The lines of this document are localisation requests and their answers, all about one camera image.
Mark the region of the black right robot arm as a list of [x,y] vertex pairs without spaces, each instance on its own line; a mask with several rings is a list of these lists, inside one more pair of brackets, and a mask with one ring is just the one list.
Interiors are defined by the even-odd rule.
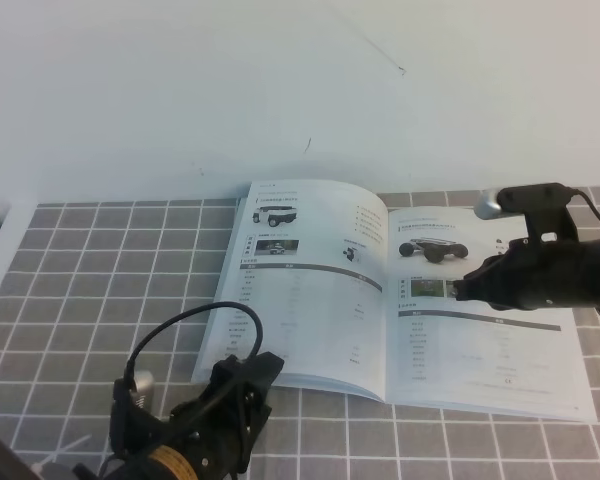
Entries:
[[600,240],[512,241],[454,288],[458,301],[496,310],[600,308]]

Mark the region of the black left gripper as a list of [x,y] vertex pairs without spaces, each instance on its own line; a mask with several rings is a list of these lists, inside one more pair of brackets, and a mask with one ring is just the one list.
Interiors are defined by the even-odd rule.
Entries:
[[[272,411],[269,390],[283,367],[271,352],[245,363],[235,355],[217,362],[200,396],[174,407],[168,419],[158,418],[162,429],[151,443],[124,458],[124,477],[236,479],[246,473]],[[240,374],[243,383],[235,386]],[[224,390],[227,395],[215,400]]]

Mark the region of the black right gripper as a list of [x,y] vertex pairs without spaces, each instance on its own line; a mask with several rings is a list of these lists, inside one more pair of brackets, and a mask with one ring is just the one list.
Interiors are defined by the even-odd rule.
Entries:
[[515,241],[454,280],[458,301],[481,301],[496,310],[594,307],[600,304],[600,242]]

